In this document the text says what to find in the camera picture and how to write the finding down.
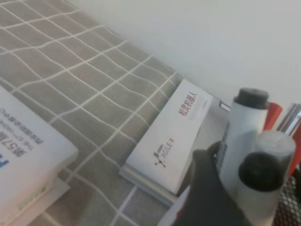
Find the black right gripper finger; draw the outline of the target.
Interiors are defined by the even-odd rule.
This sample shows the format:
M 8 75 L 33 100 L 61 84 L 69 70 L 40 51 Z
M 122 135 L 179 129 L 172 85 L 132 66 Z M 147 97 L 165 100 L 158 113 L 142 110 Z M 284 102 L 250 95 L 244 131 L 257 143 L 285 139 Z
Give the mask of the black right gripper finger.
M 192 155 L 190 190 L 174 224 L 176 226 L 248 226 L 242 210 L 224 189 L 214 155 L 220 141 Z

